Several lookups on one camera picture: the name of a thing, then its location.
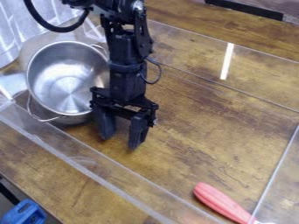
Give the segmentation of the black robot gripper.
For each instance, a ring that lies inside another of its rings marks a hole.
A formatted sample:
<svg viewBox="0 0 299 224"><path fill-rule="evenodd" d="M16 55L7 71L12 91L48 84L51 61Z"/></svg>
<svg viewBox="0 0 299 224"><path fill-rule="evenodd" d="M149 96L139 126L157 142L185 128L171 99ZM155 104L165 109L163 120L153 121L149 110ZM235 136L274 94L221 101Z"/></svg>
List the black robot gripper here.
<svg viewBox="0 0 299 224"><path fill-rule="evenodd" d="M89 89L97 132L108 140L116 132L116 117L131 120L128 148L135 150L145 141L149 127L155 126L159 106L145 98L145 85L155 84L156 80L147 80L145 61L128 66L111 63L109 68L109 86Z"/></svg>

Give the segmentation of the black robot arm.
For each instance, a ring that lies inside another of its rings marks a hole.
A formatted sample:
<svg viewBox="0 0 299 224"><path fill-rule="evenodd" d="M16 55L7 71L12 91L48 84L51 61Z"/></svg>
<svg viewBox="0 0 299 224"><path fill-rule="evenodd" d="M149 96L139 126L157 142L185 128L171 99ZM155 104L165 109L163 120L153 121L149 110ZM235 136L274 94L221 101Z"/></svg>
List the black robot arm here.
<svg viewBox="0 0 299 224"><path fill-rule="evenodd" d="M131 121L128 148L144 142L155 126L159 105L145 98L147 64L152 61L153 40L147 27L144 0L61 0L75 9L100 16L109 52L109 84L92 87L91 108L100 137L107 140L116 132L119 117Z"/></svg>

